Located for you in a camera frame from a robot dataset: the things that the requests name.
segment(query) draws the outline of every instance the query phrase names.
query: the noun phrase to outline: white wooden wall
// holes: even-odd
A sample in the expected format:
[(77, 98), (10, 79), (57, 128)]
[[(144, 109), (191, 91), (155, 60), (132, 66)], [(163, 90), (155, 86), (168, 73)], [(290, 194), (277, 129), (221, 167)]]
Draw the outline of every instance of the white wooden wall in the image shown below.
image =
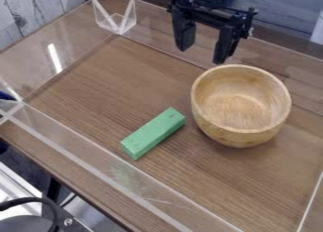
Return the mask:
[(84, 0), (0, 0), (0, 50)]

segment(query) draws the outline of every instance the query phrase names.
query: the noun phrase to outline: wooden bowl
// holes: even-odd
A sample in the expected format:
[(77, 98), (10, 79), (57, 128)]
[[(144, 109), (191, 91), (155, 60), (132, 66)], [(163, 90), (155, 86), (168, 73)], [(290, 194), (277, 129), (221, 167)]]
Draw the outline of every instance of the wooden bowl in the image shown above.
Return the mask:
[(190, 99), (201, 130), (230, 147), (268, 141), (290, 112), (290, 96), (281, 81), (246, 65), (222, 65), (202, 73)]

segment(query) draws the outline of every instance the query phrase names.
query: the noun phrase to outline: robotic arm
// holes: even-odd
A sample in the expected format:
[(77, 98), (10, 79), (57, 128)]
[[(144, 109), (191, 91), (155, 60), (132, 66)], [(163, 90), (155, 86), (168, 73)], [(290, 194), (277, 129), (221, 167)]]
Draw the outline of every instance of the robotic arm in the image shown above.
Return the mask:
[(254, 7), (238, 10), (226, 7), (227, 0), (170, 0), (175, 44), (185, 51), (195, 41), (195, 22), (219, 29), (213, 62), (221, 64), (234, 53), (238, 41), (252, 32)]

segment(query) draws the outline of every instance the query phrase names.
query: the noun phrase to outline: green block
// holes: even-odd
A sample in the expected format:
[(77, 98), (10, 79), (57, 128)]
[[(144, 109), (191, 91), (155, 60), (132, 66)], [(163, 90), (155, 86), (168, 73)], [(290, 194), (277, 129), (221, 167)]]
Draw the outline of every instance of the green block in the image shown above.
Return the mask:
[(120, 141), (120, 149), (128, 157), (136, 160), (185, 122), (181, 113), (168, 108), (144, 126), (142, 126), (128, 137)]

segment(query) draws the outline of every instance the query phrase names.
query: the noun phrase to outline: bowl rim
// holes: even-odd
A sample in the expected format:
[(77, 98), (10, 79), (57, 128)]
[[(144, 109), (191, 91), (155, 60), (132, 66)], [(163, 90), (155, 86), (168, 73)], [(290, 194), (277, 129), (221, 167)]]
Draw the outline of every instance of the bowl rim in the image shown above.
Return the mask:
[[(258, 129), (240, 129), (240, 128), (233, 128), (233, 127), (229, 127), (229, 126), (225, 126), (225, 125), (221, 125), (221, 124), (215, 124), (214, 122), (210, 122), (209, 119), (203, 116), (203, 113), (199, 109), (199, 107), (197, 106), (197, 100), (195, 100), (195, 90), (197, 90), (197, 86), (201, 82), (201, 80), (207, 76), (207, 74), (215, 72), (217, 70), (219, 69), (223, 69), (223, 68), (229, 68), (229, 67), (242, 67), (242, 68), (248, 68), (248, 69), (252, 69), (253, 71), (261, 73), (262, 75), (266, 75), (272, 80), (273, 82), (276, 82), (280, 86), (280, 88), (282, 89), (282, 92), (286, 96), (286, 99), (288, 99), (288, 103), (286, 103), (286, 111), (282, 113), (280, 119), (276, 120), (276, 122), (273, 124), (269, 124), (266, 126), (264, 126), (262, 128), (258, 128)], [(217, 127), (222, 128), (223, 130), (227, 130), (230, 132), (236, 132), (236, 133), (261, 133), (264, 131), (268, 131), (268, 130), (272, 130), (277, 125), (280, 125), (288, 118), (288, 115), (290, 113), (290, 94), (289, 94), (289, 91), (284, 85), (284, 83), (278, 80), (278, 78), (272, 75), (269, 72), (266, 72), (265, 70), (257, 68), (257, 67), (253, 67), (253, 66), (249, 66), (249, 65), (244, 65), (244, 64), (225, 64), (225, 65), (219, 65), (219, 66), (215, 66), (210, 69), (207, 69), (195, 79), (194, 83), (193, 83), (193, 86), (191, 86), (191, 89), (190, 89), (190, 102), (191, 102), (191, 105), (194, 106), (198, 114), (201, 117), (203, 117), (203, 119), (213, 125), (215, 125)]]

